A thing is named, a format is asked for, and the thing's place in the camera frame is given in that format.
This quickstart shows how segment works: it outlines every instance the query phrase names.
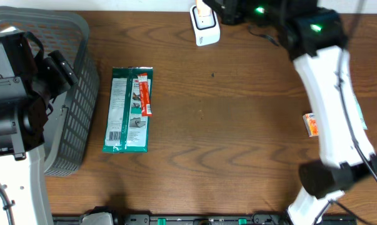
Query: green led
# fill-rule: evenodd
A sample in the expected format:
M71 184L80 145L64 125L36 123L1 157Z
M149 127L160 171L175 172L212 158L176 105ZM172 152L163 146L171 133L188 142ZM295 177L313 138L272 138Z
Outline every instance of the green led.
M321 32L322 27L316 24L311 24L311 29L315 32Z
M259 6L255 9L255 12L256 13L260 13L260 14L264 14L264 7L262 6Z

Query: barcode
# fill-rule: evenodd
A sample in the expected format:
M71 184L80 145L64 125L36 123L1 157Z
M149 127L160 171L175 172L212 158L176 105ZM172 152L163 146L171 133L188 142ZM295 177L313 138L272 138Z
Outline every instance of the barcode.
M121 131L109 132L109 141L120 141Z
M146 112L149 113L149 114L152 114L151 105L150 104L146 105Z

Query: gray plastic basket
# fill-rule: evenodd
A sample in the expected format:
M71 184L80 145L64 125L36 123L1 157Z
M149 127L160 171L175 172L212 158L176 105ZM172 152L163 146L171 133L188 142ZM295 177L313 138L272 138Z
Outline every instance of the gray plastic basket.
M70 12L0 7L0 31L9 26L34 33L46 54L60 50L79 76L78 85L56 98L44 126L45 174L70 175L82 163L99 89L99 76L86 49L87 22ZM33 53L38 51L34 44L31 47Z

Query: wood grain surface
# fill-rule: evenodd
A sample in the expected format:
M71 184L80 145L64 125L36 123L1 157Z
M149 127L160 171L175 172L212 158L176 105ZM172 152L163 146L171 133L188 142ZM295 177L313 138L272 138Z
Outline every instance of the wood grain surface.
M282 211L295 200L298 166L318 159L319 147L306 132L308 98L282 47L250 35L247 24L221 26L219 43L197 47L188 13L78 14L91 29L101 89L81 169L46 178L53 214L103 205L121 213L252 214ZM352 17L343 16L346 26ZM377 16L362 17L350 52L377 151ZM105 154L112 67L126 66L154 67L149 150ZM340 201L377 223L373 179Z

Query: small orange and white box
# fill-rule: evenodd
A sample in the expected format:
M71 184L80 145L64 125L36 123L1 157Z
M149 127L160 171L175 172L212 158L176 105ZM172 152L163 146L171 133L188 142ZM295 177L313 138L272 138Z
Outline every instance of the small orange and white box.
M313 113L303 115L303 121L308 130L309 137L319 136L318 125L316 124L316 118Z

